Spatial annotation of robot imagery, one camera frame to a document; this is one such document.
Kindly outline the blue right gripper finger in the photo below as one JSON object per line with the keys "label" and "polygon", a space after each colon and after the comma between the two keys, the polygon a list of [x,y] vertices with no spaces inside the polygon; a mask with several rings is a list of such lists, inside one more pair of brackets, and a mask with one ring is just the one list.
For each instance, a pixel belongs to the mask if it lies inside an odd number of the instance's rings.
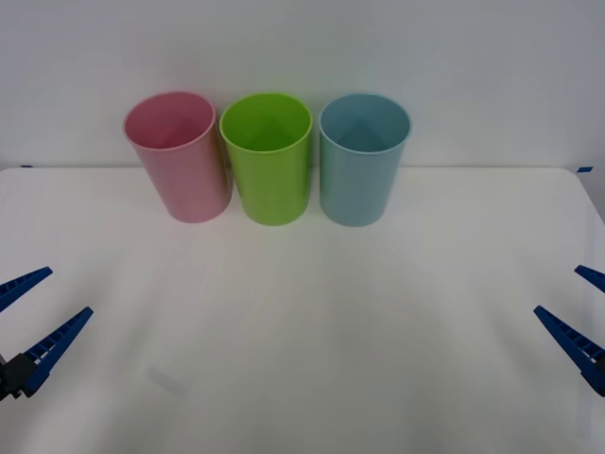
{"label": "blue right gripper finger", "polygon": [[605,292],[605,274],[590,269],[588,267],[579,265],[574,269],[574,272],[585,279],[587,282],[592,284],[594,287],[599,289],[601,292]]}
{"label": "blue right gripper finger", "polygon": [[534,314],[565,354],[579,369],[580,375],[599,395],[604,395],[604,349],[564,323],[542,306]]}

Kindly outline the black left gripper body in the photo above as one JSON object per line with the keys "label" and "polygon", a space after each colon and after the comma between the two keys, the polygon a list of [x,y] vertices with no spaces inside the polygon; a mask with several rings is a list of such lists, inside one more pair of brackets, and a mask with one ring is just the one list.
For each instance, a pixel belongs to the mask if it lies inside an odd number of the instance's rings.
{"label": "black left gripper body", "polygon": [[13,393],[11,361],[1,358],[0,365],[0,400],[4,400]]}

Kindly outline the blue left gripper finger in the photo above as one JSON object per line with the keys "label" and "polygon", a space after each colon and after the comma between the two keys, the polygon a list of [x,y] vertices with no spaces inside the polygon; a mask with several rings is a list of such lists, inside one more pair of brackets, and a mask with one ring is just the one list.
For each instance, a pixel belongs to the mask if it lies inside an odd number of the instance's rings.
{"label": "blue left gripper finger", "polygon": [[3,312],[52,273],[49,267],[44,267],[1,284],[0,311]]}
{"label": "blue left gripper finger", "polygon": [[5,397],[35,394],[93,314],[89,306],[83,308],[24,353],[6,362]]}

